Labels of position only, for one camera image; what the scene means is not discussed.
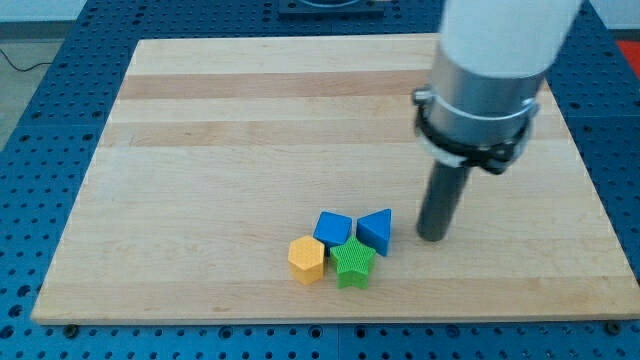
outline green block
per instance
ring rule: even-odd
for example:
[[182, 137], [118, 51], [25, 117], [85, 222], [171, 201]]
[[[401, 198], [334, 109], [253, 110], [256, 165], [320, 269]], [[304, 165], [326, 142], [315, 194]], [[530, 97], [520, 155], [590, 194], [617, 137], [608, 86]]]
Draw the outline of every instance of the green block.
[[369, 273], [376, 260], [374, 249], [351, 236], [343, 245], [332, 247], [330, 252], [331, 266], [338, 274], [338, 289], [347, 286], [366, 289], [369, 286]]

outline yellow hexagon block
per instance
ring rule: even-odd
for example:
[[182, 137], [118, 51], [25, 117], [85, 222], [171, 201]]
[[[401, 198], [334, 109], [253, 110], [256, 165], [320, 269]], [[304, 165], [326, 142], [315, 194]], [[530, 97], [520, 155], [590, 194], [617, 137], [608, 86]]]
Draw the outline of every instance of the yellow hexagon block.
[[324, 277], [324, 244], [311, 236], [303, 236], [289, 245], [291, 276], [304, 285]]

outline toy block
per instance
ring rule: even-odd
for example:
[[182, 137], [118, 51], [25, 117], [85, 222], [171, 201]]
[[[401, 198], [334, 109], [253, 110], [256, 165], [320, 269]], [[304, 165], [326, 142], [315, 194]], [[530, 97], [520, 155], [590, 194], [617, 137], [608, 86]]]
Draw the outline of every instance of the toy block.
[[338, 289], [355, 286], [369, 287], [369, 273], [373, 270], [376, 251], [351, 236], [344, 244], [330, 250], [331, 264], [338, 273]]
[[358, 219], [356, 237], [363, 244], [376, 249], [378, 254], [387, 256], [391, 240], [391, 209], [381, 210]]
[[324, 277], [324, 244], [303, 236], [289, 245], [289, 270], [291, 276], [304, 285]]
[[313, 237], [322, 241], [328, 251], [330, 248], [342, 245], [347, 241], [351, 235], [351, 222], [350, 217], [323, 211], [316, 224]]

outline blue pentagon block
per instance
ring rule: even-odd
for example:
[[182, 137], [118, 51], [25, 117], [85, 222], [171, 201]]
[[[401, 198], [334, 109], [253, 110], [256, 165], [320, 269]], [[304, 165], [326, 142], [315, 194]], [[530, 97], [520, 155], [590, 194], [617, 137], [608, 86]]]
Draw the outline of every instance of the blue pentagon block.
[[351, 235], [351, 218], [328, 211], [320, 214], [316, 230], [313, 232], [313, 237], [325, 245], [327, 254], [330, 248], [344, 244], [349, 235]]
[[376, 249], [378, 254], [387, 256], [391, 240], [391, 209], [358, 219], [356, 237], [363, 244]]

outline blue table surface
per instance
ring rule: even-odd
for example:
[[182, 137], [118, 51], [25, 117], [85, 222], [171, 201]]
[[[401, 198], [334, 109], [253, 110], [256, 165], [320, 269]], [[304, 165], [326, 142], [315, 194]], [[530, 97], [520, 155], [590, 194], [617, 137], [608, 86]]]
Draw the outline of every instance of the blue table surface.
[[[284, 19], [275, 1], [87, 2], [0, 153], [0, 358], [640, 358], [640, 321], [83, 326], [75, 338], [33, 323], [29, 314], [139, 39], [435, 32], [443, 5], [394, 0], [382, 17]], [[639, 84], [588, 3], [548, 80], [638, 276]]]

